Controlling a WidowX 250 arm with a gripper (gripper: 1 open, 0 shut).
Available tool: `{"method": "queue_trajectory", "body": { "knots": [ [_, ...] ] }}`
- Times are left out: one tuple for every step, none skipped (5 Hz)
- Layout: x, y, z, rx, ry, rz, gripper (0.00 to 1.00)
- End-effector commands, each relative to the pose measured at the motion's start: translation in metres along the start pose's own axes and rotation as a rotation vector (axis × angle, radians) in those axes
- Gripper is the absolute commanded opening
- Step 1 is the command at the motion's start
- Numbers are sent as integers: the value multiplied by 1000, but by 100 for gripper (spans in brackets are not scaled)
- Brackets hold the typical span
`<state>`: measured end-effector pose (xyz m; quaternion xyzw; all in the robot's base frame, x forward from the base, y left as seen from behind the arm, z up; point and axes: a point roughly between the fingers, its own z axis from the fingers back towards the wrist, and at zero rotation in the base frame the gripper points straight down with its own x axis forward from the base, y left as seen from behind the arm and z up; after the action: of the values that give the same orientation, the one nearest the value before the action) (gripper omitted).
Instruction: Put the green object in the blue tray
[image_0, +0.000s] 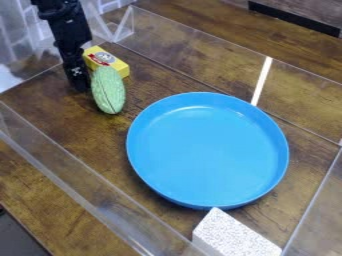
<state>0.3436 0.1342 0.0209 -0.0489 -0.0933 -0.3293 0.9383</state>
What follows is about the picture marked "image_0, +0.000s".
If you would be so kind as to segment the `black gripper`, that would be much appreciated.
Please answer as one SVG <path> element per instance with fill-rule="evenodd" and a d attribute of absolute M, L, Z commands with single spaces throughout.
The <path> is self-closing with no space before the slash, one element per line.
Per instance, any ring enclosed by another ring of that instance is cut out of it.
<path fill-rule="evenodd" d="M 38 16 L 49 22 L 55 43 L 63 53 L 63 68 L 71 86 L 86 92 L 91 77 L 82 46 L 93 39 L 81 0 L 31 0 L 38 7 Z"/>

